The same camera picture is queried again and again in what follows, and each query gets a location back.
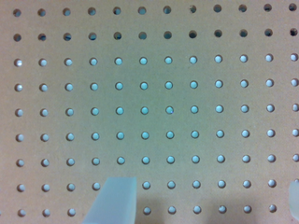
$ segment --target round hole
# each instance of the round hole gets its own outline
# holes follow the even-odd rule
[[[246,205],[246,206],[243,208],[243,210],[244,210],[245,213],[250,213],[250,212],[252,211],[251,206],[249,206],[249,205]]]
[[[221,87],[223,86],[223,82],[222,82],[221,80],[217,80],[217,81],[215,82],[215,86],[216,86],[217,88],[221,88]]]
[[[193,181],[192,186],[194,189],[199,189],[201,184],[198,180]]]
[[[142,163],[145,164],[145,165],[149,164],[150,163],[150,158],[149,157],[142,158]]]
[[[66,188],[68,191],[74,191],[76,189],[76,186],[74,184],[68,184]]]
[[[273,61],[273,55],[272,54],[267,54],[264,58],[269,63]]]
[[[97,141],[100,139],[100,134],[99,133],[93,133],[92,134],[92,140],[93,141]]]
[[[216,31],[214,32],[214,36],[216,36],[216,37],[221,37],[221,36],[222,36],[222,31],[221,31],[221,30],[216,30]]]
[[[95,10],[94,7],[90,7],[90,8],[88,9],[88,14],[90,14],[91,16],[94,16],[95,13],[96,13],[96,10]]]
[[[221,12],[221,10],[222,10],[221,5],[216,5],[216,6],[214,6],[214,11],[215,11],[215,12]]]
[[[241,111],[242,111],[243,113],[247,113],[247,112],[249,112],[249,106],[248,106],[248,105],[242,105],[242,106],[241,106]]]
[[[113,13],[114,13],[115,15],[120,15],[120,14],[121,14],[121,9],[120,9],[119,7],[114,7],[114,8],[113,8]]]
[[[142,184],[143,189],[150,189],[150,182],[146,181]]]
[[[67,141],[74,141],[74,139],[75,139],[75,135],[73,133],[68,133],[66,135],[66,140]]]
[[[147,140],[147,139],[150,138],[150,134],[149,134],[149,133],[146,133],[146,132],[143,132],[143,133],[141,134],[141,137],[142,137],[142,139]]]
[[[221,214],[226,213],[226,207],[224,205],[220,206],[218,210]]]
[[[297,9],[297,5],[295,4],[295,3],[291,3],[290,5],[289,5],[289,10],[290,11],[295,11]]]
[[[245,5],[240,5],[239,6],[239,11],[240,12],[246,12],[246,10],[247,10],[247,7]]]
[[[174,189],[176,187],[176,183],[174,181],[169,181],[167,186],[169,189]]]
[[[141,83],[140,83],[140,89],[141,89],[142,91],[147,90],[148,87],[149,87],[148,83],[146,83],[146,82],[141,82]]]
[[[173,156],[169,156],[167,157],[166,161],[169,163],[169,164],[173,164],[175,162],[175,158]]]
[[[44,217],[49,217],[49,216],[50,216],[50,210],[49,210],[49,209],[45,209],[45,210],[43,211],[43,216],[44,216]]]
[[[69,16],[71,14],[71,10],[68,7],[66,7],[64,9],[63,13],[64,13],[65,16]]]
[[[15,17],[19,17],[21,15],[21,11],[19,9],[14,9],[12,14],[15,16]]]
[[[219,138],[223,138],[224,137],[224,131],[223,130],[218,130],[216,132],[216,136],[219,137]]]
[[[139,39],[146,39],[147,38],[147,34],[145,32],[141,32],[138,36],[139,36]]]
[[[174,134],[173,132],[167,132],[167,133],[166,133],[166,137],[167,137],[168,139],[173,139],[173,138],[175,137],[175,134]]]
[[[250,156],[249,156],[249,155],[245,155],[245,156],[243,156],[242,161],[243,161],[244,163],[249,163],[249,162],[250,162]]]
[[[148,59],[146,59],[146,58],[140,58],[139,61],[140,61],[140,64],[142,64],[142,65],[145,65],[148,63]]]
[[[40,17],[44,17],[44,16],[46,16],[46,10],[43,9],[43,8],[41,8],[41,9],[39,9],[39,10],[37,11],[37,14],[38,14],[38,16],[40,16]]]
[[[146,10],[144,7],[140,7],[140,8],[138,9],[138,13],[139,13],[140,15],[144,15],[144,14],[147,13],[147,10]]]
[[[123,85],[122,85],[121,82],[118,82],[118,83],[115,84],[115,89],[117,89],[118,91],[121,91],[122,88],[123,88]]]
[[[163,12],[164,12],[165,14],[169,14],[169,13],[171,12],[171,7],[169,7],[169,6],[164,7],[164,8],[163,8]]]
[[[196,11],[196,6],[190,6],[190,7],[189,7],[189,11],[190,11],[191,13],[195,13],[195,11]]]
[[[165,39],[170,39],[171,37],[172,37],[172,34],[171,34],[170,31],[166,31],[166,32],[164,33],[164,38],[165,38]]]
[[[250,136],[250,132],[248,130],[244,130],[244,131],[242,131],[242,136],[244,138],[248,138]]]
[[[222,113],[223,112],[223,106],[222,105],[217,105],[215,108],[217,113]]]
[[[98,164],[100,164],[100,159],[98,159],[98,158],[93,158],[93,160],[92,160],[92,164],[93,164],[93,165],[98,165]]]
[[[297,31],[297,29],[292,28],[292,29],[290,30],[290,35],[292,35],[292,36],[296,36],[296,35],[298,35],[298,31]]]
[[[225,186],[226,186],[226,183],[225,183],[224,180],[221,180],[221,181],[218,182],[218,187],[219,187],[220,189],[224,189]]]
[[[190,31],[189,32],[189,38],[194,39],[197,37],[197,33],[195,31]]]
[[[277,185],[277,181],[276,180],[271,179],[271,180],[268,181],[268,186],[270,188],[274,188],[276,185]]]
[[[268,137],[274,137],[275,136],[275,131],[273,130],[273,129],[270,129],[270,130],[268,130],[267,131],[267,135],[268,135]]]
[[[94,108],[92,108],[91,113],[92,113],[92,115],[97,116],[99,114],[99,109],[94,107]]]
[[[198,136],[199,136],[199,132],[197,132],[197,131],[192,131],[191,132],[191,137],[192,138],[198,138]]]
[[[225,162],[225,157],[224,157],[223,155],[219,155],[219,156],[217,157],[217,162],[218,162],[218,163],[223,163],[223,162]]]
[[[69,33],[64,34],[64,40],[65,41],[70,41],[72,39],[72,35]]]
[[[99,190],[101,185],[99,183],[93,183],[93,190]]]
[[[251,182],[250,182],[249,180],[245,180],[245,181],[243,182],[243,187],[244,187],[245,189],[250,188],[250,187],[251,187]]]
[[[88,37],[90,38],[90,40],[95,40],[96,39],[96,34],[95,33],[90,33],[88,35]]]
[[[117,159],[117,163],[118,163],[119,165],[123,165],[123,164],[125,163],[124,157],[118,157],[118,159]]]
[[[273,31],[272,31],[271,29],[266,29],[266,30],[264,31],[264,34],[265,34],[266,36],[271,36],[271,35],[273,34]]]
[[[19,42],[21,40],[21,35],[19,34],[16,34],[13,36],[13,39],[16,41],[16,42]]]
[[[222,56],[217,55],[214,60],[215,60],[216,63],[221,63],[222,62]]]
[[[267,87],[273,87],[273,86],[274,86],[274,81],[273,81],[273,79],[271,79],[271,78],[267,79],[267,80],[265,81],[265,85],[266,85]]]
[[[271,205],[269,206],[269,211],[270,211],[271,213],[275,213],[277,210],[278,210],[278,209],[277,209],[277,206],[276,206],[276,205],[271,204]]]
[[[195,56],[190,57],[189,59],[190,63],[197,63],[197,58]]]
[[[272,113],[275,110],[275,107],[274,105],[268,105],[266,109],[268,112]]]
[[[145,208],[143,209],[143,214],[144,214],[144,215],[148,216],[150,213],[151,213],[150,208],[145,207]]]
[[[116,113],[117,113],[118,115],[122,115],[123,112],[124,112],[124,110],[123,110],[122,107],[118,107],[118,108],[116,108]]]
[[[292,111],[293,112],[298,112],[299,111],[299,104],[292,105]]]
[[[170,206],[170,207],[168,208],[168,213],[169,213],[170,215],[174,215],[176,212],[177,212],[177,209],[176,209],[174,206]]]
[[[116,39],[116,40],[121,39],[121,33],[120,32],[116,32],[113,36],[114,36],[114,39]]]
[[[201,208],[200,206],[195,206],[195,207],[193,208],[193,212],[194,212],[196,215],[198,215],[198,214],[200,214],[200,213],[202,212],[202,208]]]
[[[196,88],[198,87],[198,83],[197,83],[197,81],[192,81],[192,82],[190,83],[190,87],[191,87],[192,89],[196,89]]]
[[[268,156],[268,161],[269,162],[275,162],[276,159],[277,159],[277,157],[275,155],[273,155],[273,154],[271,154],[271,155]]]
[[[296,62],[298,60],[298,54],[294,53],[294,54],[291,54],[291,60],[293,62]]]
[[[247,30],[241,30],[241,31],[240,31],[240,36],[241,36],[241,37],[246,37],[247,35],[248,35]]]
[[[263,6],[263,10],[265,10],[266,12],[271,11],[271,9],[272,9],[272,6],[270,4],[266,4]]]
[[[242,63],[246,63],[248,59],[249,59],[248,56],[245,54],[241,55],[241,57],[240,57],[240,61]]]
[[[200,158],[199,158],[199,156],[192,156],[192,162],[193,163],[198,163],[200,161]]]

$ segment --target translucent plastic object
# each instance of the translucent plastic object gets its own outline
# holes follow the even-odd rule
[[[299,221],[299,181],[292,181],[290,184],[289,204],[292,216]]]
[[[109,177],[82,224],[134,224],[136,178]]]

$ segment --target brown pegboard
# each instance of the brown pegboard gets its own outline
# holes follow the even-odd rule
[[[0,82],[0,222],[1,223],[80,223],[99,191],[93,183],[104,185],[109,176],[137,177],[136,223],[296,223],[288,205],[288,187],[298,177],[298,162],[292,157],[298,153],[298,138],[292,130],[299,128],[298,113],[292,106],[298,104],[298,87],[292,86],[298,78],[298,61],[291,55],[298,53],[298,36],[290,30],[298,28],[298,9],[289,10],[289,4],[298,1],[2,1],[1,2],[1,82]],[[264,5],[272,9],[265,11]],[[221,5],[221,12],[213,7]],[[239,6],[245,5],[245,12]],[[171,12],[165,14],[165,6]],[[190,7],[196,6],[194,13]],[[69,8],[71,14],[64,15]],[[88,13],[94,7],[96,13]],[[121,9],[120,15],[113,8]],[[138,14],[144,7],[146,14]],[[19,17],[13,15],[15,9]],[[43,8],[44,17],[37,12]],[[266,29],[273,34],[266,36]],[[216,37],[216,30],[222,36]],[[240,31],[246,30],[246,37]],[[164,38],[171,32],[170,39]],[[195,31],[196,38],[189,32]],[[114,34],[121,33],[116,40]],[[139,39],[140,32],[147,38]],[[71,34],[65,41],[64,34]],[[95,33],[94,41],[89,34]],[[15,41],[14,35],[21,40]],[[39,40],[45,34],[46,40]],[[240,62],[241,55],[248,55],[246,63]],[[272,54],[274,60],[267,62],[265,56]],[[215,56],[221,55],[222,62],[216,63]],[[165,57],[173,59],[166,64]],[[197,63],[191,64],[195,56]],[[115,59],[122,58],[122,65]],[[146,65],[140,58],[148,60]],[[70,58],[71,66],[64,60]],[[98,63],[91,66],[89,60]],[[22,66],[14,65],[16,59]],[[47,60],[42,67],[38,63]],[[274,80],[273,87],[266,86],[267,79]],[[241,80],[249,85],[242,88]],[[221,80],[222,88],[215,82]],[[173,83],[167,90],[166,81]],[[190,83],[196,81],[198,88]],[[117,91],[115,84],[121,82],[123,89]],[[147,82],[147,90],[140,83]],[[16,84],[22,91],[15,91]],[[39,87],[45,83],[46,92]],[[65,90],[71,83],[72,91]],[[92,91],[90,85],[98,84]],[[269,104],[275,110],[269,113]],[[174,113],[167,115],[165,109],[173,106]],[[198,113],[191,107],[198,106]],[[217,105],[223,105],[217,113]],[[242,113],[241,106],[248,105],[249,112]],[[122,115],[116,108],[124,109]],[[148,115],[140,109],[146,106]],[[93,116],[92,108],[99,114]],[[18,118],[15,111],[20,108],[23,115]],[[46,108],[49,114],[40,116]],[[65,114],[67,108],[74,115]],[[274,137],[267,131],[273,129]],[[192,131],[199,137],[193,139]],[[224,130],[224,137],[216,136]],[[248,138],[242,137],[249,130]],[[166,133],[172,131],[173,139]],[[124,133],[118,140],[116,134]],[[149,133],[143,140],[141,134]],[[49,136],[43,142],[42,134]],[[72,133],[74,141],[67,141]],[[100,139],[93,141],[93,133]],[[16,135],[23,134],[22,142]],[[275,162],[267,160],[270,154]],[[192,163],[192,156],[200,157]],[[218,163],[217,157],[224,155],[225,162]],[[244,155],[250,162],[244,163]],[[150,163],[141,162],[149,157]],[[173,164],[166,158],[175,157]],[[124,157],[125,164],[117,164]],[[66,160],[75,160],[68,166]],[[93,158],[100,164],[94,166]],[[22,159],[23,167],[16,161]],[[41,161],[47,159],[48,167]],[[274,188],[268,181],[275,179]],[[201,183],[199,189],[192,182]],[[220,189],[218,182],[224,180],[226,187]],[[249,180],[251,187],[245,189],[243,182]],[[142,184],[150,182],[150,189]],[[167,183],[174,181],[176,187],[169,189]],[[73,183],[76,189],[67,190]],[[18,192],[19,184],[25,186]],[[44,192],[42,186],[50,190]],[[269,206],[277,207],[275,213]],[[201,213],[193,208],[198,205]],[[219,207],[225,205],[225,214]],[[252,211],[246,214],[244,206]],[[168,208],[175,206],[174,215]],[[145,207],[151,209],[146,216]],[[71,217],[68,209],[75,209]],[[18,216],[23,209],[25,217]],[[50,216],[44,217],[44,209]]]

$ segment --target pegboard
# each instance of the pegboard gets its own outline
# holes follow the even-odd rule
[[[298,1],[2,1],[0,222],[298,223]]]

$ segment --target pegboard hole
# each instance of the pegboard hole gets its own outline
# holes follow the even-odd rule
[[[297,5],[295,3],[290,3],[289,10],[290,11],[295,11],[296,9],[297,9]]]
[[[147,9],[144,8],[144,7],[140,7],[140,8],[138,9],[138,13],[139,13],[140,15],[144,15],[144,14],[147,13]]]
[[[148,36],[145,32],[141,32],[139,35],[138,35],[139,39],[146,39]]]
[[[37,11],[38,16],[44,17],[46,16],[46,10],[44,8],[41,8]]]
[[[13,36],[13,39],[14,39],[16,42],[19,42],[19,41],[21,40],[21,35],[19,35],[19,34],[15,34],[15,35]]]
[[[190,11],[191,13],[195,13],[195,11],[196,11],[196,6],[190,6],[190,7],[189,7],[189,11]]]
[[[169,13],[171,12],[171,7],[169,7],[169,6],[164,7],[164,8],[163,8],[163,12],[164,12],[165,14],[169,14]]]
[[[240,31],[240,36],[241,36],[241,37],[246,37],[247,35],[248,35],[247,30],[241,30],[241,31]]]
[[[21,11],[19,9],[14,9],[12,14],[15,16],[15,17],[19,17],[21,15]]]
[[[292,28],[292,29],[290,30],[290,35],[292,35],[292,36],[296,36],[296,35],[298,35],[298,31],[297,31],[297,29]]]
[[[63,13],[64,13],[65,16],[69,16],[71,14],[71,10],[68,7],[66,7],[64,9]]]
[[[263,6],[263,10],[265,10],[266,12],[269,12],[272,10],[272,6],[270,4],[266,4]]]
[[[72,35],[69,33],[64,34],[64,40],[65,41],[70,41],[72,39]]]
[[[95,10],[94,7],[90,7],[90,8],[88,9],[88,14],[90,14],[91,16],[94,16],[95,13],[96,13],[96,10]]]
[[[221,7],[221,5],[216,5],[216,6],[214,6],[214,11],[215,11],[215,12],[221,12],[221,11],[222,11],[222,7]]]
[[[264,34],[265,34],[266,36],[271,36],[271,35],[273,34],[273,31],[272,31],[271,29],[266,29],[266,30],[264,31]]]
[[[239,11],[240,12],[246,12],[246,10],[247,10],[247,6],[245,6],[245,5],[240,5],[239,6]]]
[[[221,36],[222,36],[222,31],[221,31],[221,30],[216,30],[216,31],[214,32],[214,36],[216,36],[216,37],[221,37]]]
[[[197,37],[197,33],[195,31],[190,31],[189,32],[189,38],[194,39]]]
[[[172,37],[172,34],[171,34],[170,31],[166,31],[166,32],[164,33],[164,38],[165,38],[165,39],[170,39],[171,37]]]
[[[121,33],[120,32],[116,32],[113,36],[114,36],[114,39],[116,39],[116,40],[121,39]]]
[[[94,41],[96,39],[96,33],[90,33],[88,35],[88,37],[90,38],[90,40]]]
[[[113,13],[115,15],[120,15],[121,14],[121,8],[120,7],[114,7],[113,8]]]

